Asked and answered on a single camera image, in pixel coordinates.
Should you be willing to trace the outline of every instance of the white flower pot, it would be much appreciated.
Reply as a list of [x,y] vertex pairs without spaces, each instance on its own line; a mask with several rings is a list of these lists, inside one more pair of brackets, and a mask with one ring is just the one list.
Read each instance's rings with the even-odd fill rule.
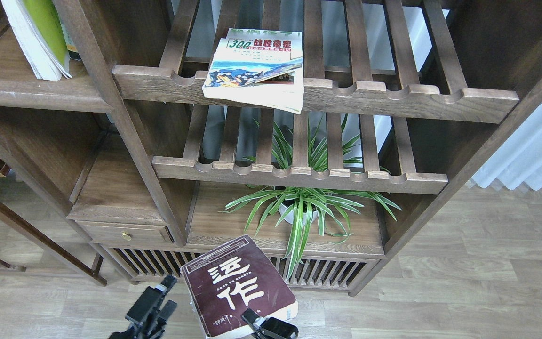
[[[286,206],[284,204],[280,204],[280,206],[279,206],[279,215],[283,215],[284,212],[286,212],[287,209],[288,209],[288,206]],[[318,216],[319,216],[319,212],[317,210],[314,210],[313,213],[312,213],[312,220],[315,221]],[[288,213],[288,215],[286,216],[284,221],[287,221],[290,224],[294,223],[294,210],[292,210],[290,213]],[[307,217],[306,217],[306,215],[303,214],[303,225],[306,222],[307,222]]]

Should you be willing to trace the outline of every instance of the wooden drawer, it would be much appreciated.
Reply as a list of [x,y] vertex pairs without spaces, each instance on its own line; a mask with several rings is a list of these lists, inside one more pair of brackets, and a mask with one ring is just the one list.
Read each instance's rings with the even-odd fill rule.
[[77,220],[78,225],[101,244],[150,245],[172,244],[166,226],[101,223]]

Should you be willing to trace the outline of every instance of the wooden cabinet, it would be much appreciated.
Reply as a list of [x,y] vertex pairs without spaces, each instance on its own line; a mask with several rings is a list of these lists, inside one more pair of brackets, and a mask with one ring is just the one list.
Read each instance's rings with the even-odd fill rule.
[[[0,20],[0,157],[135,281],[178,273],[239,236],[247,216],[218,212],[247,192],[243,183],[387,192],[403,208],[398,221],[366,206],[354,236],[340,245],[311,236],[285,277],[355,295],[542,102],[542,1],[344,0],[351,62],[339,68],[323,66],[323,1],[304,0],[305,112],[294,117],[294,163],[274,167],[274,113],[261,109],[257,161],[243,167],[235,154],[244,105],[204,98],[209,60],[185,56],[198,39],[198,1],[182,0],[174,19],[161,0],[54,3],[83,61],[73,62],[73,79],[35,80]],[[362,14],[370,4],[383,6],[396,71],[370,67]],[[262,24],[247,28],[278,29],[280,6],[264,0]],[[430,32],[421,73],[402,6],[422,7]],[[239,0],[222,1],[215,42],[239,9]],[[212,161],[200,153],[210,105],[232,107]],[[307,167],[308,111],[327,115],[326,172]],[[362,170],[343,163],[340,113],[359,119]],[[379,154],[373,114],[393,125]],[[285,273],[288,225],[265,226],[255,241]]]

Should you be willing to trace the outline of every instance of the wooden shelf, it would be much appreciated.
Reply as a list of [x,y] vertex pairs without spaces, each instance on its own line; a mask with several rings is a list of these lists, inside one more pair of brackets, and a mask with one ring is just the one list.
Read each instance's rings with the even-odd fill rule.
[[[436,4],[423,7],[430,38],[443,70],[445,92],[437,86],[420,84],[403,9],[398,2],[384,4],[391,48],[394,55],[400,87],[388,90],[370,69],[363,8],[356,1],[345,2],[349,52],[351,55],[352,86],[340,88],[336,81],[325,79],[323,69],[322,17],[320,2],[305,6],[305,32],[303,40],[305,79],[303,110],[382,114],[405,118],[427,118],[488,122],[497,124],[518,103],[518,96],[509,90],[469,88],[461,72],[458,57],[449,35],[441,7]],[[224,36],[233,27],[239,2],[228,4],[221,13],[217,37]],[[191,103],[199,105],[246,106],[244,103],[204,98],[202,84],[206,71],[196,71],[193,77],[181,76],[185,67],[185,50],[197,13],[196,6],[179,7],[177,17],[182,20],[172,26],[165,53],[159,67],[116,65],[112,71],[125,99]]]
[[[226,214],[220,213],[224,206],[243,195],[253,193],[256,189],[250,189],[245,185],[230,183],[200,183],[200,189],[196,200],[196,207],[191,220],[191,230],[187,238],[185,248],[194,251],[207,251],[243,234],[244,225],[250,213],[249,206],[237,212]],[[375,204],[371,201],[359,201],[365,204],[361,208],[361,215],[350,213],[352,233],[354,235],[343,244],[336,245],[331,242],[340,240],[332,236],[320,236],[317,232],[317,222],[311,226],[311,232],[304,251],[304,257],[315,258],[344,258],[348,260],[374,260],[383,259],[383,243],[381,230]],[[254,236],[258,220],[265,206],[258,211],[254,221],[248,230],[256,244],[267,255],[284,255],[290,227],[286,222],[280,223],[277,228],[273,226],[279,216],[268,217],[257,236]],[[338,225],[327,220],[330,232],[338,232]]]
[[0,106],[109,112],[82,62],[71,60],[71,79],[38,80],[11,28],[0,36]]
[[118,134],[104,139],[87,171],[69,219],[167,225]]
[[271,164],[272,110],[263,110],[261,114],[256,163],[240,167],[235,163],[239,111],[238,107],[230,107],[227,112],[220,159],[204,164],[199,159],[208,106],[196,105],[191,116],[183,157],[153,157],[152,165],[157,175],[160,178],[209,182],[415,194],[438,194],[448,182],[445,174],[418,173],[416,171],[411,152],[411,141],[408,137],[407,122],[398,118],[393,119],[393,124],[399,153],[400,174],[393,176],[380,170],[376,152],[374,120],[370,119],[370,116],[359,116],[361,135],[364,136],[361,141],[364,168],[345,168],[342,155],[340,116],[333,113],[329,113],[327,116],[329,170],[316,172],[307,167],[308,124],[305,113],[295,116],[294,134],[301,137],[295,137],[294,140],[293,165],[288,169],[278,169]]

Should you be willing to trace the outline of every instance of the book stack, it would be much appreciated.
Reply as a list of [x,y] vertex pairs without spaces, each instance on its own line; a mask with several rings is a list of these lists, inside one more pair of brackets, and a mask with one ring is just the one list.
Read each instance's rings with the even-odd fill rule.
[[51,0],[2,0],[9,25],[37,79],[71,78],[70,56]]
[[300,114],[304,96],[302,33],[230,28],[213,55],[202,92],[205,98]]
[[253,333],[241,318],[248,308],[261,317],[284,321],[298,313],[294,294],[248,235],[188,262],[181,275],[208,339]]

